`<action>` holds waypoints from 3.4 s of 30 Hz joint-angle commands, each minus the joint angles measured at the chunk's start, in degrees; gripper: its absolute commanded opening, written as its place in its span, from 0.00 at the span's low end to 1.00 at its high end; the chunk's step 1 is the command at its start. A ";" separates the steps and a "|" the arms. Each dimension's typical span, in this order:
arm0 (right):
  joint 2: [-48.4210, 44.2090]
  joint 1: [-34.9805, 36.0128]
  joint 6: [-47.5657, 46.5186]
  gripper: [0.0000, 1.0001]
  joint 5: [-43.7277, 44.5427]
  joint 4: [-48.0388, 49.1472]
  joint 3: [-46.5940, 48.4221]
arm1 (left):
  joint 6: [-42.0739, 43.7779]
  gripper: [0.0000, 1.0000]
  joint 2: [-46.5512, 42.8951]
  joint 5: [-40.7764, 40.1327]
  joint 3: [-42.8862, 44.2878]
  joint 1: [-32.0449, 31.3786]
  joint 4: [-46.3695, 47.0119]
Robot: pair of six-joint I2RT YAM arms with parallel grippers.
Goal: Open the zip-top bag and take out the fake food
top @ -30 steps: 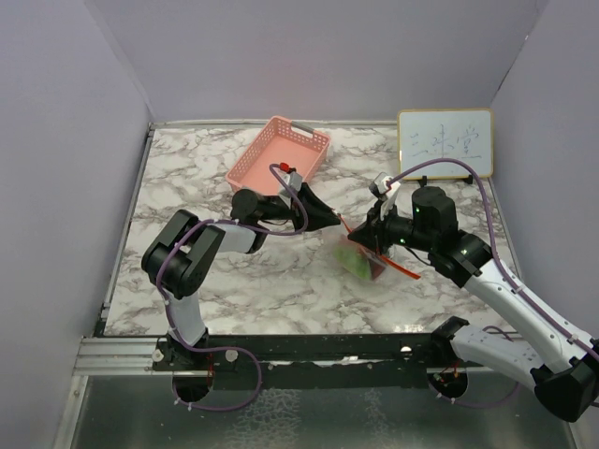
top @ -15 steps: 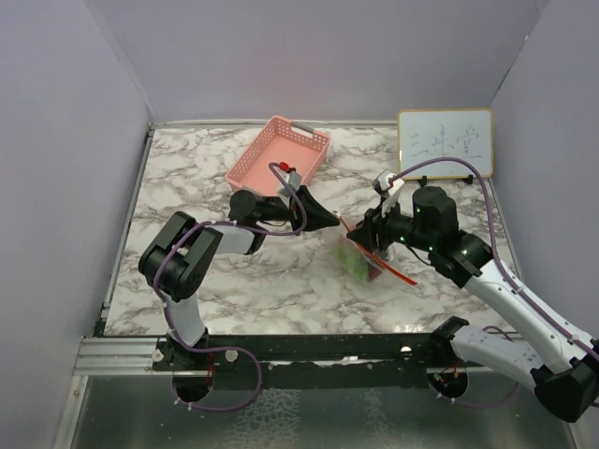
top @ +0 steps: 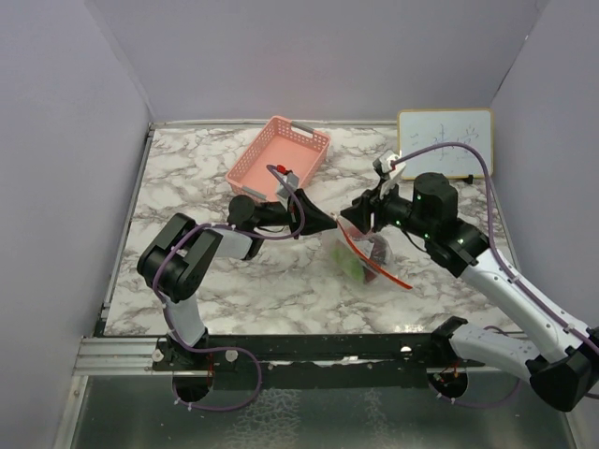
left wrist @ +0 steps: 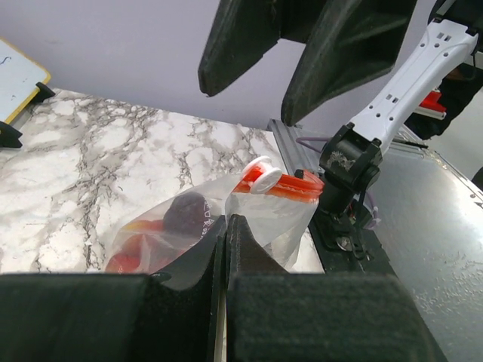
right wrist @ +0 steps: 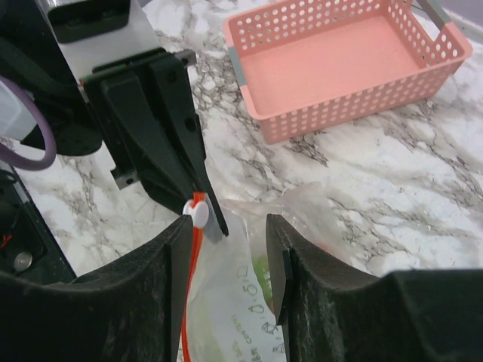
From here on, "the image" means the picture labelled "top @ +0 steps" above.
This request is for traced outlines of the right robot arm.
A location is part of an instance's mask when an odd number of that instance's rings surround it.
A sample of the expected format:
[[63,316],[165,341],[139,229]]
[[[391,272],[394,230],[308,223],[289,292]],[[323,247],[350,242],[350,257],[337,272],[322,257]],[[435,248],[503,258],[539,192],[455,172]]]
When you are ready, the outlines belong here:
[[484,295],[528,337],[513,339],[450,317],[431,334],[437,364],[462,359],[500,369],[561,412],[572,411],[597,383],[597,329],[557,307],[509,265],[491,237],[459,218],[458,192],[444,175],[418,176],[411,200],[397,187],[366,190],[341,215],[362,233],[394,225],[423,239],[434,263]]

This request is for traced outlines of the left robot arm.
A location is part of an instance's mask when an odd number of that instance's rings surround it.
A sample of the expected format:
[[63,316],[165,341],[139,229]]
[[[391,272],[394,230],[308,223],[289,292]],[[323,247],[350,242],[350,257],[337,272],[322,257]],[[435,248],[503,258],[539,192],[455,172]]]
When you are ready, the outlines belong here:
[[174,357],[183,367],[196,369],[206,360],[208,336],[195,293],[212,260],[219,257],[250,260],[273,235],[258,234],[259,227],[283,226],[283,239],[328,231],[334,219],[314,205],[299,189],[285,204],[256,202],[237,195],[229,202],[224,224],[197,224],[177,213],[161,229],[137,262],[137,273],[160,300],[168,334],[177,342]]

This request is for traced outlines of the clear zip top bag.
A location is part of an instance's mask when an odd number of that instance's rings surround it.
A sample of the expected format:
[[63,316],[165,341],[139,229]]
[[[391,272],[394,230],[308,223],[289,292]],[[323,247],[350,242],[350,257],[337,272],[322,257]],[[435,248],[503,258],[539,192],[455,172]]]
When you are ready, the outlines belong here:
[[343,217],[336,219],[336,225],[322,233],[321,241],[331,263],[348,279],[362,285],[387,282],[413,289],[392,267],[394,255],[387,239],[371,231],[362,233]]

